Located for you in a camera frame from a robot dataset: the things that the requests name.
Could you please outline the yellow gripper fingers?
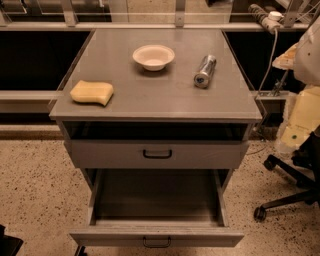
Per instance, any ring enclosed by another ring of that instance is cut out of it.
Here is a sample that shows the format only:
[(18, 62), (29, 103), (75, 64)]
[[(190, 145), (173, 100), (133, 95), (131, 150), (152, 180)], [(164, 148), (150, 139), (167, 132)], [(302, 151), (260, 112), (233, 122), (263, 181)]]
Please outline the yellow gripper fingers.
[(272, 62), (272, 66), (282, 70), (292, 70), (297, 50), (297, 43), (293, 44), (283, 54), (276, 57)]

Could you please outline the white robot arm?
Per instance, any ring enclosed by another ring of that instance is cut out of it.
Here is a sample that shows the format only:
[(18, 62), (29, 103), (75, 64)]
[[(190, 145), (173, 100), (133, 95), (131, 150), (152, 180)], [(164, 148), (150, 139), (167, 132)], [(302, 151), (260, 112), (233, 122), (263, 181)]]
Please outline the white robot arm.
[(299, 42), (278, 56), (272, 66), (292, 70), (294, 77), (307, 85), (320, 85), (320, 17), (307, 29)]

